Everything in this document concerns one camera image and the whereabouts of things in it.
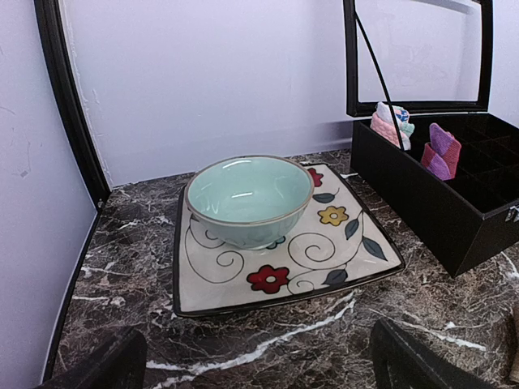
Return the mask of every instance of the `folded sock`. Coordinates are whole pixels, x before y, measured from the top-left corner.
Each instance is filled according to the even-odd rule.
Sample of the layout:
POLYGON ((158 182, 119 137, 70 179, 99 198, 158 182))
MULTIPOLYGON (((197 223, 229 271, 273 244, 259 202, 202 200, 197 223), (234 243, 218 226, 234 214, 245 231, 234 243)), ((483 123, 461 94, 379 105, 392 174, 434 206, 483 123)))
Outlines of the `folded sock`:
MULTIPOLYGON (((393 110, 395 111, 395 116, 397 117, 398 127, 400 131, 407 135, 408 138, 414 132, 414 124, 409 123, 410 115, 409 112, 398 106, 393 106, 393 110)), ((379 118, 388 124, 393 124, 391 110, 389 109, 389 105, 383 103, 382 101, 376 105, 376 114, 379 115, 379 118)))
MULTIPOLYGON (((371 117, 371 129, 377 132, 379 135, 384 136, 395 146, 400 147, 400 144, 398 143, 398 135, 395 131, 395 126, 383 121, 381 118, 379 118, 379 115, 376 112, 373 113, 373 116, 371 117)), ((411 142, 409 141, 409 137, 402 131, 400 131, 400 135, 404 144, 404 150, 410 150, 411 142)))
POLYGON ((461 144, 454 136, 432 123, 429 127, 431 143, 426 144, 422 156, 422 165, 446 181, 456 177, 457 164, 460 160, 461 144))

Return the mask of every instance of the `yellow flower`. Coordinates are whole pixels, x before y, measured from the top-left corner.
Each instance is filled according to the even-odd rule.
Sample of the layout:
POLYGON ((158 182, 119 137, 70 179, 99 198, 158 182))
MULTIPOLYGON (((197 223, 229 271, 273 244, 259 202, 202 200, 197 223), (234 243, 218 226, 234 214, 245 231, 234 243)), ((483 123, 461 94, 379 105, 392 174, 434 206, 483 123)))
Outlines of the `yellow flower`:
POLYGON ((321 216, 321 223, 323 224, 333 224, 336 227, 342 223, 343 221, 348 220, 350 217, 346 215, 345 207, 328 207, 324 211, 317 212, 319 216, 321 216))

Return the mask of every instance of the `ceramic bowl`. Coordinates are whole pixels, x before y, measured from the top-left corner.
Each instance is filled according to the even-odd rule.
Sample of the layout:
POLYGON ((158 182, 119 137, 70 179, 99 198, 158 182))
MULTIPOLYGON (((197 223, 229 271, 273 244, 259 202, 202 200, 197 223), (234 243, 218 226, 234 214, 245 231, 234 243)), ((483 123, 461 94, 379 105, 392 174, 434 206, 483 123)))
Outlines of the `ceramic bowl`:
POLYGON ((244 156, 198 172, 187 184, 186 202, 214 237, 254 250, 284 237, 313 191, 302 166, 276 156, 244 156))

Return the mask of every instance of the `box lid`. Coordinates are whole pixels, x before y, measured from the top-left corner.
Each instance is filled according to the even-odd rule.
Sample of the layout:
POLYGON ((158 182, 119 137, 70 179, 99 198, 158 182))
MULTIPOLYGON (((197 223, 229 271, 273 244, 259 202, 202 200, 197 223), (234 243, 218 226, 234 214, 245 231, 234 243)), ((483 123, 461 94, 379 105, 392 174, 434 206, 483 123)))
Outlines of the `box lid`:
POLYGON ((411 113, 487 111, 492 0, 344 0, 344 12, 350 116, 370 116, 386 100, 356 12, 394 105, 411 113))

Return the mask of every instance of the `open box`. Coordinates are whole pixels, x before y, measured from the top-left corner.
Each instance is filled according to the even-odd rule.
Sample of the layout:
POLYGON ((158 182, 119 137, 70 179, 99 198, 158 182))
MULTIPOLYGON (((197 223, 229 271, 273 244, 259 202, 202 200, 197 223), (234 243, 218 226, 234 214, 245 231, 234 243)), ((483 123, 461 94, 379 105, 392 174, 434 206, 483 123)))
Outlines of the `open box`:
MULTIPOLYGON (((474 4, 481 7, 482 19, 478 99, 394 101, 411 113, 428 113, 411 117, 410 122, 416 126, 410 138, 411 150, 395 147, 371 130, 371 120, 367 119, 354 123, 351 156, 352 169, 413 229, 451 276, 468 271, 519 241, 519 222, 514 222, 519 204, 519 129, 486 112, 492 4, 489 0, 474 4), (451 132, 462 145, 453 180, 442 182, 420 163, 433 122, 451 132)), ((347 113, 371 116, 376 101, 358 101, 354 0, 345 0, 344 5, 347 113)))

